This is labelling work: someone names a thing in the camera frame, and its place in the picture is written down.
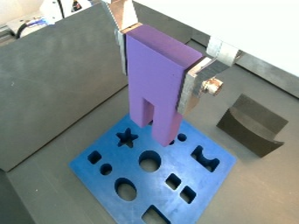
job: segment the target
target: metal gripper bracket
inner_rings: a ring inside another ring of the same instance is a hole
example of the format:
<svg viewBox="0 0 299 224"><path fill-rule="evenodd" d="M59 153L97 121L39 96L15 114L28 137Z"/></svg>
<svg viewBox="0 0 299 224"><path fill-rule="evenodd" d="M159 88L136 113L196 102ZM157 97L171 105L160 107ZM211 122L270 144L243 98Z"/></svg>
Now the metal gripper bracket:
<svg viewBox="0 0 299 224"><path fill-rule="evenodd" d="M201 93L216 95L221 88L221 81L216 75L227 70L236 62L242 51L221 42L217 38L209 38L207 54L212 57L203 57L199 63L185 74L180 100L177 102L177 112L185 115L199 103Z"/></svg>
<svg viewBox="0 0 299 224"><path fill-rule="evenodd" d="M119 44L123 73L127 75L127 32L141 24L137 23L132 0L101 0L107 14L115 24L116 43Z"/></svg>

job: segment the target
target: gray table surface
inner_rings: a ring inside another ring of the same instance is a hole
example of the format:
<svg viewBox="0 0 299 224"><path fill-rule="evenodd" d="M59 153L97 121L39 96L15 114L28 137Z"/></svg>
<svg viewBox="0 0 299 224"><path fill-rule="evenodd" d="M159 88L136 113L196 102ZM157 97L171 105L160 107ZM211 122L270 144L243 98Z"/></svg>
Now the gray table surface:
<svg viewBox="0 0 299 224"><path fill-rule="evenodd" d="M189 45L203 50L195 43ZM219 96L204 95L185 119L238 162L197 223L299 223L298 99L238 66L219 78L224 81ZM263 158L216 127L240 94L288 120L276 136L284 145ZM68 163L127 113L124 88L9 171L8 178L36 223L115 223Z"/></svg>

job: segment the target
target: cable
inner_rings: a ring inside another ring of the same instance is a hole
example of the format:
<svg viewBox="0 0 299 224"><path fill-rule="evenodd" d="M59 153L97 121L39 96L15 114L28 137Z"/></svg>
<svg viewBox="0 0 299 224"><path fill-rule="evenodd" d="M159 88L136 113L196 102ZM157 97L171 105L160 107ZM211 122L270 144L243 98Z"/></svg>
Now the cable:
<svg viewBox="0 0 299 224"><path fill-rule="evenodd" d="M63 7L61 7L61 0L57 0L59 6L60 6L60 14L61 18L64 18L64 12L63 12Z"/></svg>
<svg viewBox="0 0 299 224"><path fill-rule="evenodd" d="M27 23L24 23L24 24L20 26L20 28L19 28L16 34L15 34L15 37L16 37L17 39L21 37L21 33L23 33L23 31L24 31L25 28L27 28Z"/></svg>

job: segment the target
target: metal bolt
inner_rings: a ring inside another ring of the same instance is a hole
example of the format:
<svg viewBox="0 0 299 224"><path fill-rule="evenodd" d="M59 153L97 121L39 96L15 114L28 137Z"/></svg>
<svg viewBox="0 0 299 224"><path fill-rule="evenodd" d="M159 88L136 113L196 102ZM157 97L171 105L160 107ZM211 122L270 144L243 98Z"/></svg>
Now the metal bolt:
<svg viewBox="0 0 299 224"><path fill-rule="evenodd" d="M215 96L221 90L221 85L223 82L220 80L211 78L201 83L201 92Z"/></svg>

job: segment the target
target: circular hole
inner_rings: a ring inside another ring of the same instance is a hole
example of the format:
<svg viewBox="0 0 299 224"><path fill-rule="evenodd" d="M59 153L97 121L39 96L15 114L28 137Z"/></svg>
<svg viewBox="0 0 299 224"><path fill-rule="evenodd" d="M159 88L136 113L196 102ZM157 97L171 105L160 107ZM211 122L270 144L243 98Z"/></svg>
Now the circular hole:
<svg viewBox="0 0 299 224"><path fill-rule="evenodd" d="M107 176L107 175L112 172L112 166L111 166L111 164L103 164L103 165L100 166L99 171L100 171L100 173L101 173L103 175Z"/></svg>
<svg viewBox="0 0 299 224"><path fill-rule="evenodd" d="M127 178L119 178L115 184L117 196L125 200L132 201L136 198L136 187Z"/></svg>
<svg viewBox="0 0 299 224"><path fill-rule="evenodd" d="M185 139L187 139L187 136L181 133L181 134L177 135L177 139L179 139L181 142L184 142Z"/></svg>
<svg viewBox="0 0 299 224"><path fill-rule="evenodd" d="M161 165L159 154L152 150L144 151L139 157L139 165L147 172L155 172Z"/></svg>

